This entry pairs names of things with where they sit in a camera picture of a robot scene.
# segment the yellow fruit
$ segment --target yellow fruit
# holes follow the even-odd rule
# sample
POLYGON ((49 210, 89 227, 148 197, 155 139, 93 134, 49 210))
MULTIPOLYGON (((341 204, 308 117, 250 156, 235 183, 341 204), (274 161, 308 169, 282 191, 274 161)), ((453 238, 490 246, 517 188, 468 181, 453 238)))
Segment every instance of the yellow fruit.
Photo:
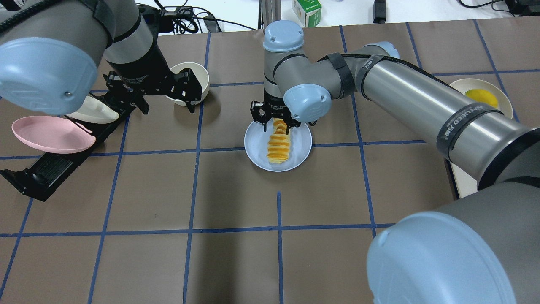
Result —
POLYGON ((497 97, 484 89, 468 90, 465 92, 465 96, 478 102, 487 103, 495 109, 499 108, 499 101, 497 100, 497 97))

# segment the light blue cap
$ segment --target light blue cap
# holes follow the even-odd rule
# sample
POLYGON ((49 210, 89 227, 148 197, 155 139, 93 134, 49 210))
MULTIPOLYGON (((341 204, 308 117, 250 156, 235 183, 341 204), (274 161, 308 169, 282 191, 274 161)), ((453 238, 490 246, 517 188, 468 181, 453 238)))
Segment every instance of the light blue cap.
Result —
POLYGON ((376 45, 376 46, 378 46, 379 48, 383 49, 386 53, 388 53, 388 55, 389 55, 390 57, 400 58, 400 53, 396 50, 396 48, 394 47, 394 45, 391 44, 391 43, 388 42, 388 41, 381 41, 381 42, 377 42, 377 43, 370 43, 370 44, 364 45, 364 47, 366 47, 366 46, 368 46, 368 45, 376 45))
POLYGON ((302 28, 290 21, 279 20, 268 25, 262 47, 270 52, 290 52, 303 45, 302 28))
POLYGON ((326 115, 332 106, 332 98, 327 89, 317 84, 299 84, 288 89, 283 95, 285 105, 292 118, 299 122, 313 122, 326 115))
POLYGON ((378 234, 367 273, 374 304, 516 304, 489 245, 445 213, 414 214, 378 234))
POLYGON ((51 115, 77 111, 97 78, 83 50, 63 41, 28 37, 0 45, 0 96, 51 115))

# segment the pink oval dish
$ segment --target pink oval dish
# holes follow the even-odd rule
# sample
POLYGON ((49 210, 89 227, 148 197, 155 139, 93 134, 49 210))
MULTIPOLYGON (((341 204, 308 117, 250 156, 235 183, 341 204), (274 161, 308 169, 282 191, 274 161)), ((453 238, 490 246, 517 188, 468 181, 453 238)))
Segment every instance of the pink oval dish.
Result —
POLYGON ((23 117, 11 125, 11 130, 24 144, 50 153, 77 153, 96 142, 73 122, 54 116, 23 117))

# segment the croissant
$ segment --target croissant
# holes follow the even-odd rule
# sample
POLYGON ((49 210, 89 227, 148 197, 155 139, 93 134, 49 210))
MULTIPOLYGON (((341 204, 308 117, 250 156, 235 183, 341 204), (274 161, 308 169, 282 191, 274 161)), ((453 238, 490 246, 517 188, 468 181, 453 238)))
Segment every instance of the croissant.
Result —
POLYGON ((285 134, 287 131, 287 124, 279 118, 274 118, 274 133, 270 135, 270 141, 268 141, 268 160, 270 163, 282 163, 289 159, 289 152, 291 152, 291 131, 289 134, 285 134))

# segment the green and white box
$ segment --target green and white box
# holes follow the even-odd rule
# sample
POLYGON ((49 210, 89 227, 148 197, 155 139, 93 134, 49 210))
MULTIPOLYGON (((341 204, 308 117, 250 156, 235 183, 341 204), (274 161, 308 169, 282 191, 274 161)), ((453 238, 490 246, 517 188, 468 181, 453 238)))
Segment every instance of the green and white box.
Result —
POLYGON ((293 10, 305 28, 314 28, 321 22, 322 5, 318 0, 293 0, 293 10))

